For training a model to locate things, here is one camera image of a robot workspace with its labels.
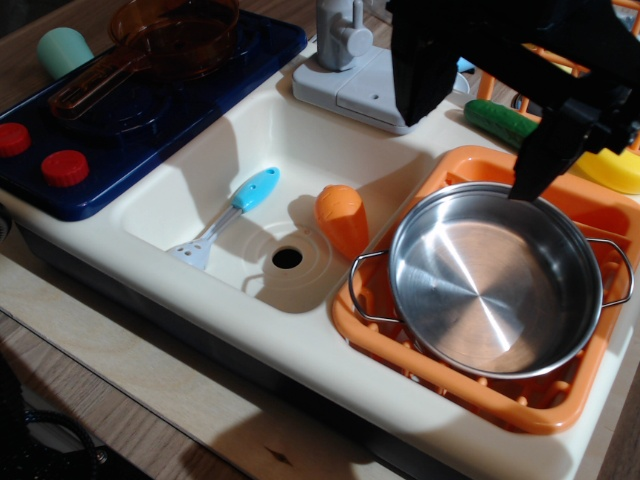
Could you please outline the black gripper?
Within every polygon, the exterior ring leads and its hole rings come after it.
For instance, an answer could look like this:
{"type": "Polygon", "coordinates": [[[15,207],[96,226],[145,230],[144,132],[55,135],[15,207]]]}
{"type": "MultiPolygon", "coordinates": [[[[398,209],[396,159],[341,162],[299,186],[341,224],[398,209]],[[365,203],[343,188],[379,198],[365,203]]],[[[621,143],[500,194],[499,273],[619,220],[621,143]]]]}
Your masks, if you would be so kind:
{"type": "Polygon", "coordinates": [[[537,86],[542,120],[514,166],[511,200],[536,200],[585,152],[619,153],[639,133],[639,88],[617,82],[546,82],[537,86]]]}

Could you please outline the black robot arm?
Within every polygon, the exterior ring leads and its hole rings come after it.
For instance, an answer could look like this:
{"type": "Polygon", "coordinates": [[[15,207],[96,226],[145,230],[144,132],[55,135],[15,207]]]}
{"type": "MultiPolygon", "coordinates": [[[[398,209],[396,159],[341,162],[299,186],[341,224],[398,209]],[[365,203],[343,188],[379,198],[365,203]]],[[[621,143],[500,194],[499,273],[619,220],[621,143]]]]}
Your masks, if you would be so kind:
{"type": "Polygon", "coordinates": [[[609,1],[391,1],[396,106],[412,126],[451,92],[457,61],[523,94],[542,119],[510,192],[533,201],[585,152],[639,132],[639,42],[609,1]]]}

